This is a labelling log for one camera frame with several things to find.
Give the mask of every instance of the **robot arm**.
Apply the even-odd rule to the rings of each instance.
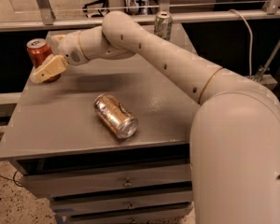
[[[129,51],[201,105],[190,132],[196,223],[280,224],[280,104],[273,93],[150,34],[121,12],[59,45],[70,64]]]

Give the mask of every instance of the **gray table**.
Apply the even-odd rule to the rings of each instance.
[[[152,32],[152,26],[146,28]],[[180,24],[174,24],[171,41],[194,51]],[[118,140],[96,117],[92,104],[102,93],[114,95],[138,117],[138,129],[129,139]],[[35,196],[50,198],[53,210],[69,216],[71,223],[92,223],[91,219],[93,223],[128,223],[138,218],[146,221],[163,217],[164,214],[184,216],[189,211],[187,203],[191,202],[189,154],[182,159],[168,157],[170,150],[178,150],[183,144],[189,147],[189,130],[198,108],[176,85],[137,54],[126,60],[97,59],[79,67],[70,66],[56,82],[34,84],[28,80],[2,138],[0,161],[10,161],[24,175],[22,184]],[[55,163],[66,163],[67,157],[78,158],[82,157],[79,155],[89,154],[83,157],[100,157],[100,163],[104,164],[104,154],[112,157],[112,152],[116,155],[121,152],[129,157],[139,152],[142,156],[139,162],[128,159],[128,164],[110,162],[87,170],[69,168],[41,173],[49,158],[54,160],[58,157]],[[146,160],[145,152],[150,153],[150,158],[155,156],[155,160]],[[139,183],[125,187],[131,177],[138,178]],[[124,187],[117,182],[124,182]],[[131,190],[130,194],[121,193],[125,188]],[[88,193],[88,196],[81,196],[83,193]],[[136,203],[144,196],[153,198],[148,198],[148,203],[139,204],[142,209],[128,208],[128,214],[113,207],[89,214],[81,206],[85,204],[90,208],[94,202],[90,193],[96,193],[96,196],[102,193],[102,200],[108,203],[122,199],[126,203],[131,193],[139,193],[137,198],[133,197]],[[176,195],[179,198],[173,203]],[[65,196],[66,201],[62,202],[60,199]],[[79,207],[68,211],[73,203],[79,203]]]

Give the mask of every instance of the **aluminum can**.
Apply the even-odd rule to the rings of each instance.
[[[27,42],[27,52],[35,69],[41,65],[48,56],[52,54],[52,49],[46,39],[36,38]],[[47,79],[45,82],[57,80],[61,75],[57,75]]]
[[[138,119],[127,111],[113,95],[99,95],[95,99],[93,107],[96,115],[103,120],[117,138],[125,139],[135,133]]]
[[[157,13],[154,34],[169,41],[171,37],[172,23],[173,19],[169,12],[161,11]]]

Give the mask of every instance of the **table top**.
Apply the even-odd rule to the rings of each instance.
[[[171,42],[194,51],[181,24],[174,24]],[[138,118],[132,137],[118,140],[95,115],[93,102],[102,93]],[[198,108],[138,54],[69,66],[55,82],[27,81],[1,140],[0,160],[188,143]]]

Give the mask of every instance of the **floor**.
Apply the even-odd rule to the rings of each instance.
[[[82,11],[85,3],[93,0],[50,0],[57,19],[85,18]],[[40,21],[35,0],[0,0],[0,22],[7,21]],[[0,126],[0,139],[4,133]],[[0,224],[57,224],[54,213],[49,208],[47,199],[37,199],[24,188],[18,187],[12,180],[17,180],[20,174],[7,161],[0,162]],[[194,224],[194,212],[184,218],[157,220],[153,223]]]

